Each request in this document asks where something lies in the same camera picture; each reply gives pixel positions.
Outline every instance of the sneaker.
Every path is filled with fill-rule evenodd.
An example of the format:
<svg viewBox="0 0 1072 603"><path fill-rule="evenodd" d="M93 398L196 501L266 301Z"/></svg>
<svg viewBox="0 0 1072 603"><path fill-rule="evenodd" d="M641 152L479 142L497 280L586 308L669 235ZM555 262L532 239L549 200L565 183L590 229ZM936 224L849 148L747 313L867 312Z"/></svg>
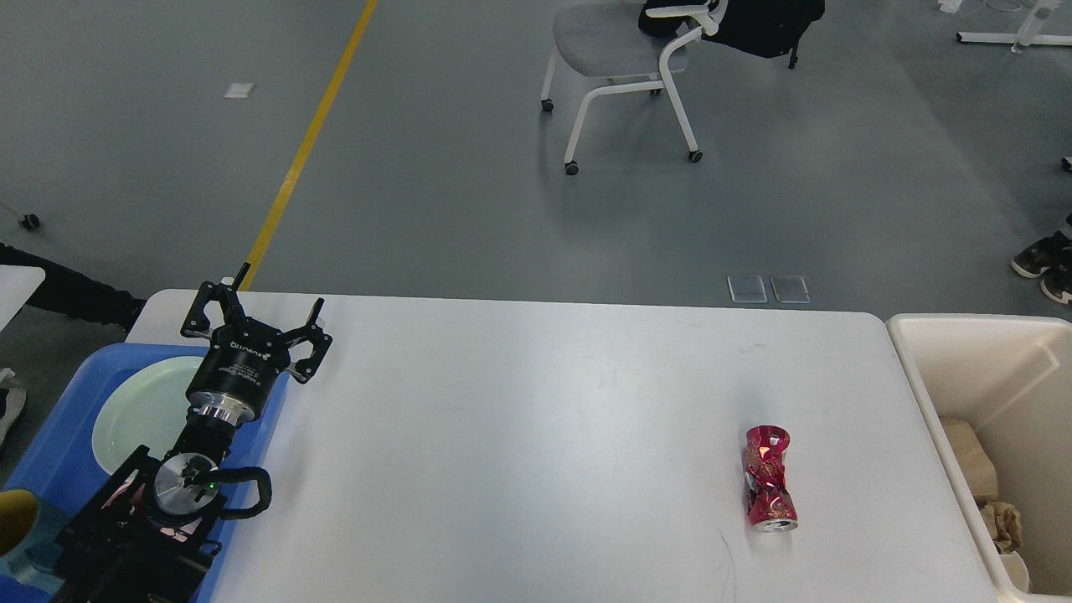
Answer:
<svg viewBox="0 0 1072 603"><path fill-rule="evenodd" d="M10 368L0 369L0 446L26 407L26 389L14 377Z"/></svg>
<svg viewBox="0 0 1072 603"><path fill-rule="evenodd" d="M1052 271L1042 279L1042 292L1058 304L1072 302L1072 273L1063 268Z"/></svg>
<svg viewBox="0 0 1072 603"><path fill-rule="evenodd" d="M1040 238L1012 259L1012 269L1026 279L1037 279L1054 267L1059 251L1053 237Z"/></svg>

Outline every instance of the black backpack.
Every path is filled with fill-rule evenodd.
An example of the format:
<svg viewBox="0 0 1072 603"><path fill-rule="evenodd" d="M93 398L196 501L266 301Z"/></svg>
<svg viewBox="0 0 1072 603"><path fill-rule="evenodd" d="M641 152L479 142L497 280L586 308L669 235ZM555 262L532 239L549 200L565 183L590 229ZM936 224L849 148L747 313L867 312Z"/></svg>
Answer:
<svg viewBox="0 0 1072 603"><path fill-rule="evenodd" d="M684 18L652 18L644 10L705 3L702 0L647 0L638 25L649 35L673 35ZM718 32L703 39L766 59L792 53L789 69L793 69L801 36L825 11L825 0L729 0Z"/></svg>

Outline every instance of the beige bin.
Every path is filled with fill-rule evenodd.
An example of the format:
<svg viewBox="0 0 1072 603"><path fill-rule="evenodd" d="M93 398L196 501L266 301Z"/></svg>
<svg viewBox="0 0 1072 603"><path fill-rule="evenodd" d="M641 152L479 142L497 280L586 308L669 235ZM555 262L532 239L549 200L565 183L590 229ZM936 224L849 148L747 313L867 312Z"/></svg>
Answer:
<svg viewBox="0 0 1072 603"><path fill-rule="evenodd" d="M898 314L887 326L999 598L1072 603L1072 325L1032 317ZM1000 500L1021 511L1019 555L1031 593L1006 573L939 415L971 424L997 469Z"/></svg>

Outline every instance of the red can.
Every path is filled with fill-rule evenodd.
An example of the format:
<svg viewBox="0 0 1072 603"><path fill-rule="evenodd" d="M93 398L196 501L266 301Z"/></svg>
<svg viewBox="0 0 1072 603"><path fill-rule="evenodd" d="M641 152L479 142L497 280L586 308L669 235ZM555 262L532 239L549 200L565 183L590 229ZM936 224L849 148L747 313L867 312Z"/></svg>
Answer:
<svg viewBox="0 0 1072 603"><path fill-rule="evenodd" d="M748 524L759 532L786 532L796 527L796 509L786 489L783 458L789 432L773 425L753 427L746 435L744 476L748 483Z"/></svg>

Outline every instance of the white plate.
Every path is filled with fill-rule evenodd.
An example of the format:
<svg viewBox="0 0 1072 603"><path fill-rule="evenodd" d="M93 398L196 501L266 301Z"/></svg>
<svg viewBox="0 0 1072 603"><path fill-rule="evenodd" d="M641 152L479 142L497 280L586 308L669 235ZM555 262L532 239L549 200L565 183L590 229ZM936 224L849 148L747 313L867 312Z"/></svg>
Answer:
<svg viewBox="0 0 1072 603"><path fill-rule="evenodd" d="M199 356L177 356L149 365L108 396L93 424L93 457L109 475L139 444L161 458L187 424L187 387Z"/></svg>

